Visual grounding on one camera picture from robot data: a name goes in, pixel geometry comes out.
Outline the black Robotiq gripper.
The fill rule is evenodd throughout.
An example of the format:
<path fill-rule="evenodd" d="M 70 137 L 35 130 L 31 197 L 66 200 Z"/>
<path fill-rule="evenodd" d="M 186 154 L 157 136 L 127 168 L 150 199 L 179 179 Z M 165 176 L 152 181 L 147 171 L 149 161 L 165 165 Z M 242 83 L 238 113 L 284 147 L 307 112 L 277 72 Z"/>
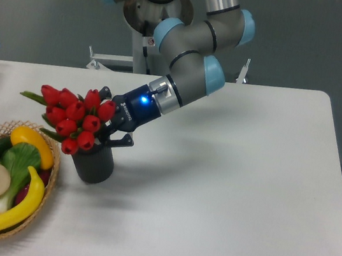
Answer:
<path fill-rule="evenodd" d="M 100 100 L 106 101 L 101 106 L 101 117 L 106 122 L 97 138 L 108 148 L 133 146 L 132 132 L 161 115 L 153 97 L 157 91 L 151 91 L 148 85 L 114 97 L 108 86 L 98 93 Z"/>

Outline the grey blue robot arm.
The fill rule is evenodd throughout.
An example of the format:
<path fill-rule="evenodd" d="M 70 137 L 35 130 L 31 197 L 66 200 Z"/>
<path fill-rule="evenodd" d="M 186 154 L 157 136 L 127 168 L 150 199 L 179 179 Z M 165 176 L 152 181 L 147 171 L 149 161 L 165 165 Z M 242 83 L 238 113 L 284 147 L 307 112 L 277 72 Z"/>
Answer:
<path fill-rule="evenodd" d="M 225 76 L 216 51 L 236 48 L 255 35 L 252 14 L 238 0 L 205 0 L 206 19 L 189 19 L 188 0 L 105 0 L 131 10 L 127 23 L 154 40 L 166 75 L 114 96 L 115 114 L 97 138 L 102 147 L 132 146 L 132 132 L 191 102 L 216 92 Z"/>

